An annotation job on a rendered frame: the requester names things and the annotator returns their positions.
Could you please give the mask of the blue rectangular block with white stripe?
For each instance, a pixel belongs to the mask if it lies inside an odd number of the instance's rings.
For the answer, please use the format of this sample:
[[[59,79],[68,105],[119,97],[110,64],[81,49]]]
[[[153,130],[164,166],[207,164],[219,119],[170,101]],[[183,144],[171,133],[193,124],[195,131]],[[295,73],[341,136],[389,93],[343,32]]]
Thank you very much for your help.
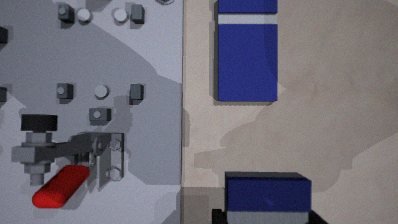
[[[277,0],[218,0],[218,101],[278,101]]]

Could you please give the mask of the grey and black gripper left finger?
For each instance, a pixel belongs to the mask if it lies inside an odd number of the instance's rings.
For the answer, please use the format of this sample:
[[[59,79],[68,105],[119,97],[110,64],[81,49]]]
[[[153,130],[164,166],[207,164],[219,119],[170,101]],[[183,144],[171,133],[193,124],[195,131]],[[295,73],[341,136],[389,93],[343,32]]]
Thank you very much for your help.
[[[225,211],[212,209],[212,224],[228,224]]]

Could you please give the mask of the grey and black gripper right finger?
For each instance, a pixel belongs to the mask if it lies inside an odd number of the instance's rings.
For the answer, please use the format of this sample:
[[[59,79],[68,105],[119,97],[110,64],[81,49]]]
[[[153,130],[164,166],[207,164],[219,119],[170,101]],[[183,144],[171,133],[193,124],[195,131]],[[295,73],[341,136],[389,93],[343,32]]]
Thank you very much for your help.
[[[314,210],[312,213],[308,213],[308,224],[328,224],[323,218],[321,218]]]

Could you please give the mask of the grey fixture plate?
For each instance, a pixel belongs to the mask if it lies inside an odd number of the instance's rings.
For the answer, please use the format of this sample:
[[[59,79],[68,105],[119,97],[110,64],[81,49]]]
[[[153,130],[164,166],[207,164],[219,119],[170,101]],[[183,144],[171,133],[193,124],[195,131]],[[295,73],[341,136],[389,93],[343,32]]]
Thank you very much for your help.
[[[75,23],[58,19],[58,5]],[[145,24],[131,19],[142,4]],[[78,18],[87,9],[90,23]],[[115,11],[128,14],[119,23]],[[181,224],[184,0],[0,0],[0,224]],[[57,98],[57,83],[74,85]],[[144,100],[130,99],[131,84]],[[105,98],[95,88],[109,88]],[[89,108],[111,109],[111,121],[89,121]],[[124,133],[124,177],[96,188],[84,182],[59,209],[37,208],[24,164],[11,149],[26,141],[22,114],[58,115],[52,142],[81,132]]]

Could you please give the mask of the grey toggle clamp with red handle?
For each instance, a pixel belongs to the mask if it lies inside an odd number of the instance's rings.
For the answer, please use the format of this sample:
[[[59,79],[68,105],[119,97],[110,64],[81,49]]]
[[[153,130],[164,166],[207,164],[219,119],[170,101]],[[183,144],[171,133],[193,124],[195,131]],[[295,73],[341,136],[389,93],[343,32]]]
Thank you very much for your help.
[[[24,164],[30,186],[43,185],[32,197],[37,208],[61,208],[83,182],[88,188],[96,176],[97,188],[124,177],[124,133],[81,132],[55,145],[52,133],[46,131],[57,131],[57,121],[58,115],[22,114],[21,131],[32,132],[26,132],[21,146],[12,147],[11,162]],[[51,163],[65,156],[72,156],[72,165],[44,184]]]

